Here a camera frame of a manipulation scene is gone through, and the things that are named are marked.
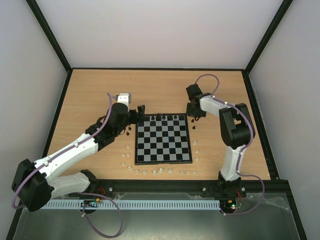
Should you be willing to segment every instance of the wooden table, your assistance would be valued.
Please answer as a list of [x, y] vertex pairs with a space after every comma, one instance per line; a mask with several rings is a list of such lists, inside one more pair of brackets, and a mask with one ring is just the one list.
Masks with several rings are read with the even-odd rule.
[[[49, 154], [61, 149], [78, 138], [97, 119], [106, 114], [109, 101], [107, 93], [131, 93], [130, 109], [145, 105], [146, 114], [185, 113], [189, 101], [186, 87], [198, 76], [214, 73], [220, 79], [216, 96], [230, 103], [245, 103], [250, 108], [247, 91], [240, 71], [194, 71], [194, 70], [73, 70], [62, 109], [53, 134]], [[217, 82], [213, 77], [199, 81], [201, 90], [212, 92]], [[115, 141], [98, 153], [79, 161], [63, 175], [75, 174], [88, 169], [99, 179], [145, 179], [145, 180], [216, 180], [224, 163], [226, 146], [221, 134], [219, 118], [211, 114], [192, 123], [188, 119], [193, 163], [158, 164], [135, 166], [135, 126], [129, 135], [118, 136]], [[163, 168], [163, 173], [152, 174]], [[258, 134], [247, 149], [241, 167], [243, 174], [255, 174], [269, 180], [268, 168]]]

